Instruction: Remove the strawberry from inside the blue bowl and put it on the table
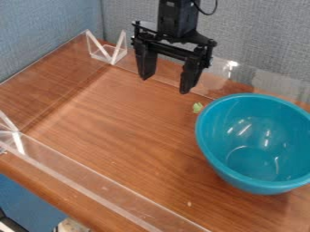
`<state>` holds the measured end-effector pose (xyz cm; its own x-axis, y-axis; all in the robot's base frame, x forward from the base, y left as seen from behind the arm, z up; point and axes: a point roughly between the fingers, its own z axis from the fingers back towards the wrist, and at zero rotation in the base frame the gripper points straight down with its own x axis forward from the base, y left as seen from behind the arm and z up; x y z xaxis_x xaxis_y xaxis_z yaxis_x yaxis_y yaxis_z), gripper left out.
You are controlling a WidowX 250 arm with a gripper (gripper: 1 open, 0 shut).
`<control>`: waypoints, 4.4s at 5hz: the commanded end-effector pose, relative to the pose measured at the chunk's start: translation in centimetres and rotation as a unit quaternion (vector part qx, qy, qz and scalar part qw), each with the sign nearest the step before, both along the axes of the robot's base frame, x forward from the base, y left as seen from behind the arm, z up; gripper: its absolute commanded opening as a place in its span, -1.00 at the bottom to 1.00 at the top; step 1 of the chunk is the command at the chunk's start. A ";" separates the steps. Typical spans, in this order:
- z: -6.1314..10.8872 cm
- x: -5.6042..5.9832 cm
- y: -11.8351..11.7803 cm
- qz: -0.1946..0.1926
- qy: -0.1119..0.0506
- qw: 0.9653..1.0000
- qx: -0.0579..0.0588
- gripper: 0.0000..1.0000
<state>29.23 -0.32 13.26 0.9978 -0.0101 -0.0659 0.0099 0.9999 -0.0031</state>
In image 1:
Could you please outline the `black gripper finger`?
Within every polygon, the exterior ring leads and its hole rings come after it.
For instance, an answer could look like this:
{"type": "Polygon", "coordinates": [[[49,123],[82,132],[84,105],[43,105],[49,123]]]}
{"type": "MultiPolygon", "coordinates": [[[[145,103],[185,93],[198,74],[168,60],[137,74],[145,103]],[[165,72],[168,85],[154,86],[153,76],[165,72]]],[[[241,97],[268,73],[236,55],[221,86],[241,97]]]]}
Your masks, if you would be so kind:
{"type": "Polygon", "coordinates": [[[140,39],[134,39],[133,47],[137,73],[145,80],[156,72],[157,54],[149,49],[149,43],[140,39]]]}
{"type": "Polygon", "coordinates": [[[192,54],[185,59],[182,72],[180,74],[178,92],[181,94],[186,94],[190,88],[197,84],[200,73],[205,64],[204,54],[205,48],[202,46],[197,46],[193,49],[192,54]]]}

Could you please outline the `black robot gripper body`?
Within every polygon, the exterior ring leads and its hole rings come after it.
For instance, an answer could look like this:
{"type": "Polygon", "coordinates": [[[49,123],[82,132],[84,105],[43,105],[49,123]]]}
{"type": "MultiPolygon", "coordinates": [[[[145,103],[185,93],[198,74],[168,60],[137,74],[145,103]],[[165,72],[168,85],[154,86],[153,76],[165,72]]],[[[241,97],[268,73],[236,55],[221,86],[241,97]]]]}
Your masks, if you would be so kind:
{"type": "Polygon", "coordinates": [[[158,0],[157,21],[154,23],[134,20],[132,26],[134,39],[149,43],[149,49],[158,55],[165,55],[184,61],[197,46],[205,48],[204,67],[210,65],[216,41],[197,32],[198,14],[212,15],[200,9],[200,0],[158,0]]]}

